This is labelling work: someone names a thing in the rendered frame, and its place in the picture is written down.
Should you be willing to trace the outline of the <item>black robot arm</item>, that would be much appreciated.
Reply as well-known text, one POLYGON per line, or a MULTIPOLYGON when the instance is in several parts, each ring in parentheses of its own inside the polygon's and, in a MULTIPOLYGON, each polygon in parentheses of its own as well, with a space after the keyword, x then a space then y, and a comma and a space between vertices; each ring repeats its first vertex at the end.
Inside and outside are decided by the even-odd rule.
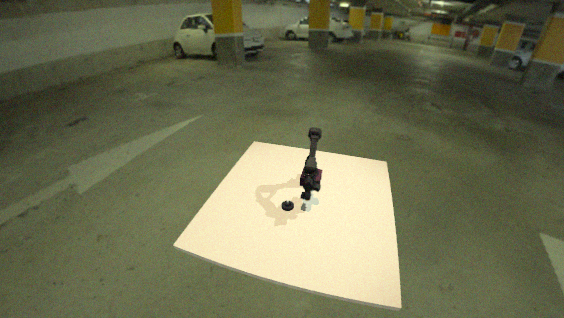
POLYGON ((314 178, 316 178, 318 172, 318 167, 317 167, 318 163, 316 161, 317 142, 321 138, 321 136, 322 133, 320 128, 316 128, 316 127, 311 127, 311 129, 309 128, 308 137, 311 139, 310 153, 307 156, 307 159, 305 160, 305 166, 304 166, 305 173, 303 173, 303 176, 305 177, 303 188, 306 191, 319 192, 321 187, 320 181, 314 182, 314 178))

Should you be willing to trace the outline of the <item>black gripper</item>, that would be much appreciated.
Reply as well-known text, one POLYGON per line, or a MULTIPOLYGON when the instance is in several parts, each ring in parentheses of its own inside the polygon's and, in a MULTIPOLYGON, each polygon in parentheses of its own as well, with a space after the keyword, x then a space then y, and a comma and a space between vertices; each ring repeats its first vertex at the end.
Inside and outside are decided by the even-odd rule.
POLYGON ((310 200, 311 196, 312 196, 311 192, 310 191, 308 192, 308 191, 305 190, 305 192, 302 192, 302 194, 301 194, 301 199, 310 200))

